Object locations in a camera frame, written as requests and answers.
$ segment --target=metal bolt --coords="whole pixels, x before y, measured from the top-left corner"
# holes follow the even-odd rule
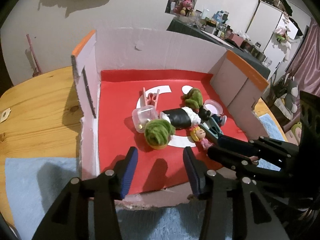
[[[106,174],[107,176],[112,176],[113,174],[115,174],[115,172],[114,172],[113,170],[107,170],[107,171],[105,172],[105,174]]]
[[[70,180],[70,182],[71,182],[71,184],[77,184],[77,183],[79,183],[79,178],[72,178],[71,180]]]
[[[214,171],[214,170],[208,170],[207,171],[207,174],[209,175],[209,176],[216,176],[216,171]]]
[[[250,184],[251,179],[248,178],[248,177],[243,177],[243,178],[242,178],[242,182],[245,183],[245,184]]]

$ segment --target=blonde doll head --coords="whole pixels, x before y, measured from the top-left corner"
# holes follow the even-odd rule
[[[201,129],[199,126],[196,126],[191,130],[190,136],[195,142],[198,142],[205,137],[205,131]]]

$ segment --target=white refrigerator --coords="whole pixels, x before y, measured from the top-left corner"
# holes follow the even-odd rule
[[[253,44],[256,42],[261,44],[260,51],[272,60],[272,64],[269,66],[270,75],[268,80],[274,74],[287,53],[287,48],[278,43],[276,35],[273,33],[279,26],[286,26],[283,12],[268,3],[259,1],[246,33]],[[288,36],[294,39],[298,32],[297,27],[292,22],[289,22],[287,26],[290,29]]]

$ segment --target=yellow pot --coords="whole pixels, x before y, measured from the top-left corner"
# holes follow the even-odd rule
[[[151,148],[155,149],[155,150],[162,150],[164,148],[167,147],[167,144],[165,145],[158,145],[158,146],[154,146],[154,145],[150,145]]]

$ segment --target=black and white cylinder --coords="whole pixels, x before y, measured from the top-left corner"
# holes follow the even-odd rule
[[[160,119],[167,120],[177,130],[186,129],[201,123],[201,118],[198,114],[187,106],[162,111],[159,117]]]

